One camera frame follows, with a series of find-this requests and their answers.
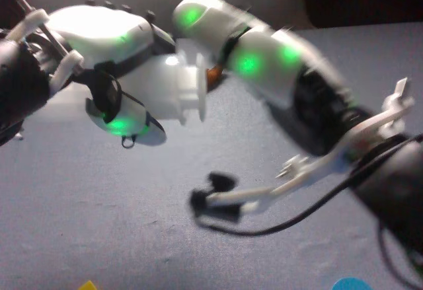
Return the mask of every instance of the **gray tabletop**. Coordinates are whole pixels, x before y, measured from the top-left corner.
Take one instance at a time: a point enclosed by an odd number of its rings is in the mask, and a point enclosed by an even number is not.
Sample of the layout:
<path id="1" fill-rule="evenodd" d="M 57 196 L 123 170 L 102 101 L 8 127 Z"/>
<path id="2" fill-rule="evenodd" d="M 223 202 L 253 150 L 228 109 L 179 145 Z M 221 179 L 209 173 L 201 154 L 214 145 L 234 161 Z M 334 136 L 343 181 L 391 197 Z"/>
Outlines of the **gray tabletop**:
<path id="1" fill-rule="evenodd" d="M 407 129 L 423 129 L 423 24 L 301 32 L 339 68 L 375 111 L 403 77 L 416 107 Z M 192 57 L 188 42 L 181 46 Z M 193 224 L 187 199 L 211 170 L 240 176 L 242 188 L 277 185 L 276 172 L 298 153 L 265 108 L 228 79 L 208 96 L 208 114 L 186 126 L 163 122 L 160 147 L 124 150 L 88 118 L 29 119 L 22 142 L 0 148 L 0 288 L 322 289 L 358 277 L 375 290 L 402 289 L 384 268 L 375 219 L 341 193 L 288 231 L 239 239 Z M 279 223 L 341 178 L 328 177 L 280 201 L 242 228 Z M 412 277 L 397 245 L 392 253 Z"/>

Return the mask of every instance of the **yellow block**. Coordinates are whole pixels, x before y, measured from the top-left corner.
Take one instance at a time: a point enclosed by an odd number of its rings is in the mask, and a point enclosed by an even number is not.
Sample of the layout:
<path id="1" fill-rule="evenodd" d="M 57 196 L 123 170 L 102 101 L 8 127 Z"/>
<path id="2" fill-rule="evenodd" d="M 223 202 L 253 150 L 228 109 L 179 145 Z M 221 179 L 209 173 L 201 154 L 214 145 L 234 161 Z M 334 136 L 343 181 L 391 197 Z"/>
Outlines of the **yellow block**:
<path id="1" fill-rule="evenodd" d="M 95 287 L 94 283 L 92 283 L 91 281 L 88 281 L 78 290 L 97 290 L 97 288 Z"/>

